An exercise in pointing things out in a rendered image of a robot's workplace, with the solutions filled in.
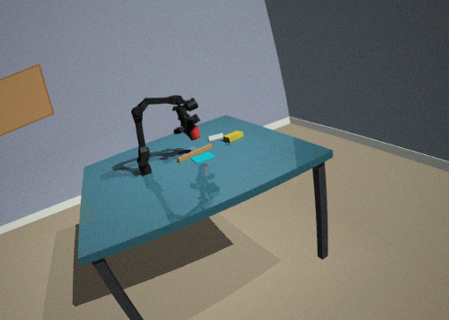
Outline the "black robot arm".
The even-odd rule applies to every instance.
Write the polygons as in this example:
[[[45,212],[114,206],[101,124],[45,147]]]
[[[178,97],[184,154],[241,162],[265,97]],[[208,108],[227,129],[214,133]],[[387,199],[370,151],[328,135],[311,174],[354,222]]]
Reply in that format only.
[[[143,112],[149,105],[155,105],[155,104],[176,105],[173,107],[172,110],[173,111],[176,110],[178,117],[187,114],[187,111],[191,112],[192,110],[199,108],[198,103],[196,102],[196,100],[194,98],[185,102],[182,99],[182,96],[179,96],[179,95],[172,95],[168,98],[145,98],[141,103],[139,103],[137,106],[132,108],[131,114],[132,114],[133,120],[136,124],[136,128],[137,128],[136,132],[137,132],[138,144],[139,144],[137,162],[138,162],[138,166],[139,166],[142,176],[146,176],[146,175],[149,175],[150,173],[152,173],[150,164],[147,162],[149,160],[149,156],[151,156],[151,155],[149,153],[149,149],[146,147],[146,142],[145,142],[144,134],[143,134],[143,125],[142,125]],[[184,105],[180,105],[180,104],[184,104]],[[188,114],[188,117],[187,118],[185,117],[184,120],[185,120],[185,125],[188,123],[193,125],[194,123],[197,123],[198,117],[196,114],[193,117],[190,117],[190,115]]]

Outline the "tan wooden plank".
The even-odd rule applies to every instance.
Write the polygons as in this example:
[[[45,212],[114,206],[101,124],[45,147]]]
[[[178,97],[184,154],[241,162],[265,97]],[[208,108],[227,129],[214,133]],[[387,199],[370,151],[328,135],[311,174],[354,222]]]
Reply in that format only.
[[[177,158],[177,160],[178,160],[178,162],[182,162],[182,161],[187,160],[187,159],[189,159],[189,158],[191,158],[191,157],[193,157],[193,156],[195,156],[195,155],[197,155],[197,154],[199,154],[201,152],[205,152],[205,151],[207,151],[208,149],[211,149],[211,148],[212,148],[212,144],[207,144],[207,145],[205,145],[205,146],[203,146],[203,147],[201,147],[201,148],[199,148],[197,150],[194,150],[192,152],[189,152],[189,153],[187,153],[187,154]]]

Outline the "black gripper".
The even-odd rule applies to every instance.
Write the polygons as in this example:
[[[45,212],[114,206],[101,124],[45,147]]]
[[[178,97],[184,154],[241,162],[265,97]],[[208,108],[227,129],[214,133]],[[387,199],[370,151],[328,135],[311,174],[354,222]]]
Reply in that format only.
[[[174,129],[174,133],[175,134],[179,134],[179,133],[185,132],[187,136],[192,138],[191,133],[190,133],[190,129],[192,129],[195,124],[191,125],[191,124],[188,123],[188,124],[185,125],[185,120],[184,120],[185,117],[187,118],[188,114],[185,114],[183,116],[179,116],[178,117],[178,120],[181,122],[181,125],[180,125],[181,127],[178,127],[176,129]]]

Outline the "white square block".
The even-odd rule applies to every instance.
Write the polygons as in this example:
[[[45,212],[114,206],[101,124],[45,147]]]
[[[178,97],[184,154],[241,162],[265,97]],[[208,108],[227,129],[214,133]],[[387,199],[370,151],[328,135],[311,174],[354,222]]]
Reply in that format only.
[[[218,139],[222,139],[223,136],[224,136],[223,133],[216,134],[216,135],[213,135],[213,136],[209,136],[209,141],[211,142],[211,141],[215,141],[215,140],[218,140]]]

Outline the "yellow rectangular block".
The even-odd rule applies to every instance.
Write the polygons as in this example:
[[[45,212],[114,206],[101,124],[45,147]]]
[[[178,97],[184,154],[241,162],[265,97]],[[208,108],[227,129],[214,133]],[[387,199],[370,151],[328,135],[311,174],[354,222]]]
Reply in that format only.
[[[240,137],[244,137],[244,136],[243,136],[243,132],[238,131],[238,130],[236,130],[236,131],[234,131],[234,132],[232,132],[232,133],[230,133],[230,134],[227,134],[227,135],[223,136],[224,141],[227,141],[227,142],[234,141],[234,140],[236,140],[236,139],[238,139],[238,138],[240,138]]]

